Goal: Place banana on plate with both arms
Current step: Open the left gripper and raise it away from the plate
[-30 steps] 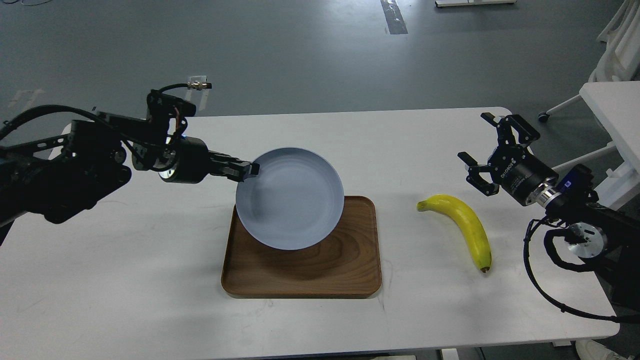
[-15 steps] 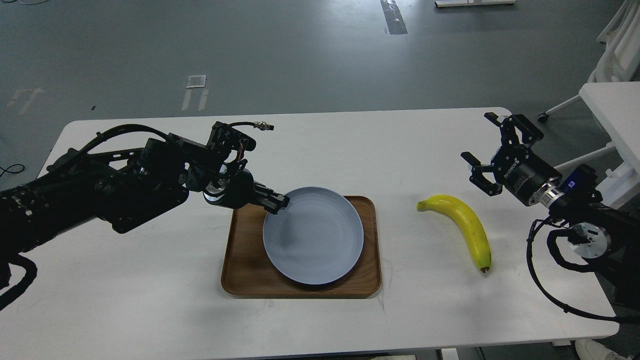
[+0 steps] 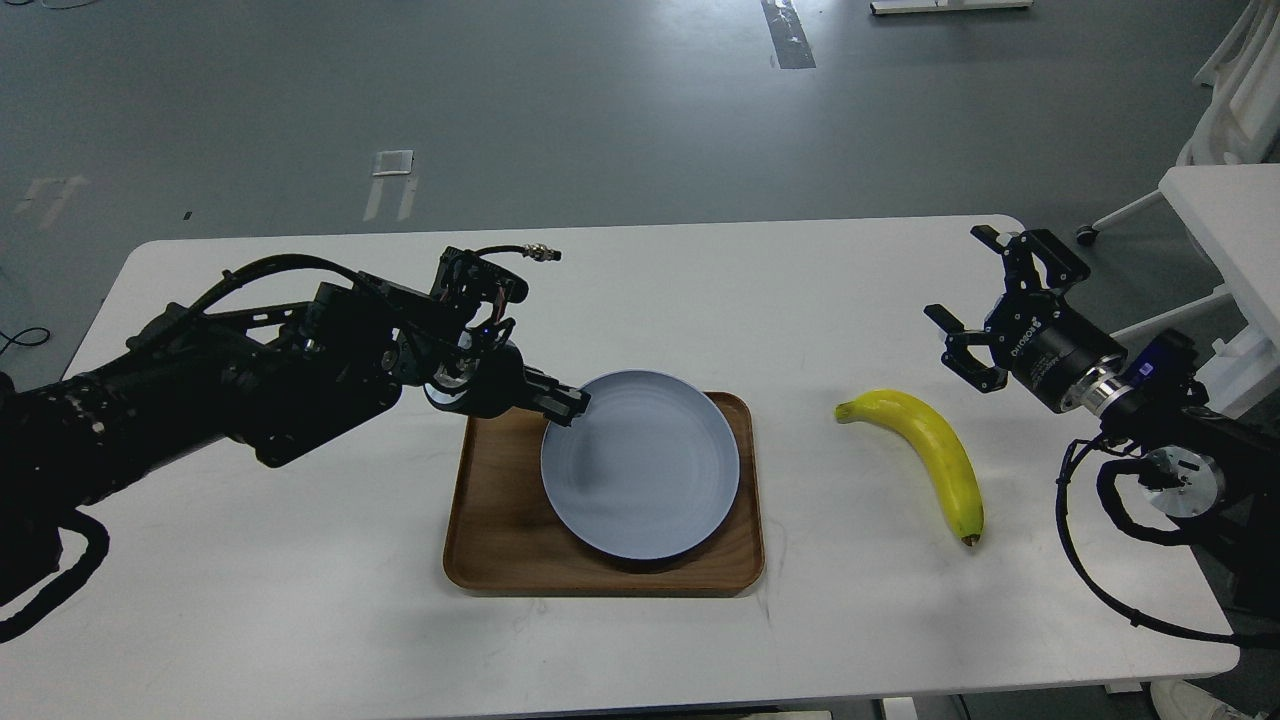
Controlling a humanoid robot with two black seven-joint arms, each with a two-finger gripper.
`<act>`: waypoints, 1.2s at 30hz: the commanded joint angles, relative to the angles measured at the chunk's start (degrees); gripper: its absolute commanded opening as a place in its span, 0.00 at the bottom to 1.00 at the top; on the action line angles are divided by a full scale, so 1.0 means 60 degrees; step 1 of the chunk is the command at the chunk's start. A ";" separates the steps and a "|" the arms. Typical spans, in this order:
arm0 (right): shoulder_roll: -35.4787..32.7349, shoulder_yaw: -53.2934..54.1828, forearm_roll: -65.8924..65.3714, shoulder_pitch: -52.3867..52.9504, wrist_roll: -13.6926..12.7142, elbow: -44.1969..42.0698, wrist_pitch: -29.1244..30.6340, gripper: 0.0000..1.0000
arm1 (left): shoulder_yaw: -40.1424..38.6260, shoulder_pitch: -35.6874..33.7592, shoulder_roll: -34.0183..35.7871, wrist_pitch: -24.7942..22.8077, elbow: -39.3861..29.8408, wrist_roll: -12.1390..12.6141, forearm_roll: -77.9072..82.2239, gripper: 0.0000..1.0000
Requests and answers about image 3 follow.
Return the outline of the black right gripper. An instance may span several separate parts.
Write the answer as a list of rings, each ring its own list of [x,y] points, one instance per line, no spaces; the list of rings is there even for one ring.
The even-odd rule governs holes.
[[[970,234],[1000,255],[1004,293],[986,318],[987,331],[968,329],[941,304],[924,306],[943,332],[941,363],[982,393],[1005,388],[1007,370],[1052,413],[1074,409],[1082,395],[1075,387],[1097,368],[1117,372],[1126,356],[1112,336],[1066,302],[1066,292],[1088,279],[1091,268],[1050,231],[973,225]],[[972,351],[991,345],[997,366]]]

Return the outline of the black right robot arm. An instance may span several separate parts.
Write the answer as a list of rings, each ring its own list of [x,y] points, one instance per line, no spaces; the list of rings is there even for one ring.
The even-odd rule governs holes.
[[[1056,414],[1083,407],[1100,421],[1092,439],[1068,446],[1056,480],[1055,524],[1068,561],[1091,592],[1134,626],[1176,638],[1277,648],[1276,633],[1197,632],[1130,607],[1097,584],[1068,525],[1068,489],[1088,454],[1100,466],[1096,489],[1114,525],[1134,539],[1199,546],[1245,583],[1245,596],[1277,597],[1277,439],[1208,407],[1196,378],[1196,346],[1161,331],[1133,361],[1110,334],[1071,309],[1068,291],[1091,270],[1048,231],[972,236],[1004,264],[1004,293],[978,329],[946,307],[925,315],[943,332],[942,364],[975,389],[1002,389],[1009,378]]]

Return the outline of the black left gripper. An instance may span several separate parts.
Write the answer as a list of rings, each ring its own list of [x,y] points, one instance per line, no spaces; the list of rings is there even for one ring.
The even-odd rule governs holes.
[[[444,413],[493,419],[520,407],[559,427],[571,427],[591,400],[585,389],[566,386],[539,369],[525,369],[515,343],[474,361],[443,360],[424,386],[424,395]]]

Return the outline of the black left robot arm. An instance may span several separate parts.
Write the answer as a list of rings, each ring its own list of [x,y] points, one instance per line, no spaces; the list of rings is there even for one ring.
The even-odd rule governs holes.
[[[79,591],[110,546],[84,507],[219,439],[279,468],[392,409],[567,427],[590,402],[529,366],[509,336],[527,283],[492,249],[443,251],[421,292],[306,254],[278,254],[170,304],[125,352],[36,389],[3,378],[3,620],[13,641]]]

